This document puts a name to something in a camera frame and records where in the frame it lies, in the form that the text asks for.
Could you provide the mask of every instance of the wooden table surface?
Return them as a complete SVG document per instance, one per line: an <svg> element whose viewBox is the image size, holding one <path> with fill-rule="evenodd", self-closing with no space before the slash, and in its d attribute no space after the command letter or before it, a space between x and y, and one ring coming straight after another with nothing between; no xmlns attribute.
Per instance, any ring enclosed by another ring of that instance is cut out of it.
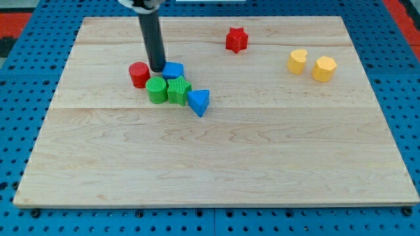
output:
<svg viewBox="0 0 420 236"><path fill-rule="evenodd" d="M225 50L229 26L247 50ZM16 192L22 208L360 207L419 196L337 16L161 18L168 61L209 89L204 117L153 104L137 18L86 18ZM288 72L308 51L302 75ZM317 58L338 64L328 83Z"/></svg>

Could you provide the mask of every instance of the green cylinder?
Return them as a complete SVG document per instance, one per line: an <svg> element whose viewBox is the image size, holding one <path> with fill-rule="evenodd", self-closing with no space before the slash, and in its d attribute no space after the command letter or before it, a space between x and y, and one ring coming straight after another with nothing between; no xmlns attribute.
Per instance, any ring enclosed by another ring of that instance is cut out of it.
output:
<svg viewBox="0 0 420 236"><path fill-rule="evenodd" d="M147 95L154 104L168 100L166 81L162 77L153 77L146 82Z"/></svg>

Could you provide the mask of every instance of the blue pegboard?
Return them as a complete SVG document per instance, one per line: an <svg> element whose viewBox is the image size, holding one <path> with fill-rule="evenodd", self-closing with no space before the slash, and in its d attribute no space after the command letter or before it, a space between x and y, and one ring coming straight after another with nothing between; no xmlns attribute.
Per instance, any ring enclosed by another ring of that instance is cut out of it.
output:
<svg viewBox="0 0 420 236"><path fill-rule="evenodd" d="M381 1L247 0L163 16L342 16L420 191L420 65ZM420 208L20 210L12 204L85 16L134 16L116 0L41 0L0 70L0 235L420 235Z"/></svg>

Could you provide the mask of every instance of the green ribbed block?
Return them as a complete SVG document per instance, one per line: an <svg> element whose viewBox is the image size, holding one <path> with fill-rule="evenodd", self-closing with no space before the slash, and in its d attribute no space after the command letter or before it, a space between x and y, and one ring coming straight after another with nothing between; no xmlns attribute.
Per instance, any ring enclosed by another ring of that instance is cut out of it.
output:
<svg viewBox="0 0 420 236"><path fill-rule="evenodd" d="M191 83L186 81L184 76L180 76L176 79L168 79L168 84L169 103L178 103L185 106L187 92L191 91Z"/></svg>
<svg viewBox="0 0 420 236"><path fill-rule="evenodd" d="M166 81L162 77L153 77L146 82L147 95L154 104L161 104L168 100Z"/></svg>

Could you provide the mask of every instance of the red star-shaped block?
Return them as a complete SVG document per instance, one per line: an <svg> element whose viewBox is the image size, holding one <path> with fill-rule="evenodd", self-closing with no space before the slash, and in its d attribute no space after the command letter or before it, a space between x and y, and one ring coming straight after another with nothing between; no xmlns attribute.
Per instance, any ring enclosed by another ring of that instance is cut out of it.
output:
<svg viewBox="0 0 420 236"><path fill-rule="evenodd" d="M248 34L242 28L230 28L226 36L226 49L232 50L235 53L246 49L248 46Z"/></svg>

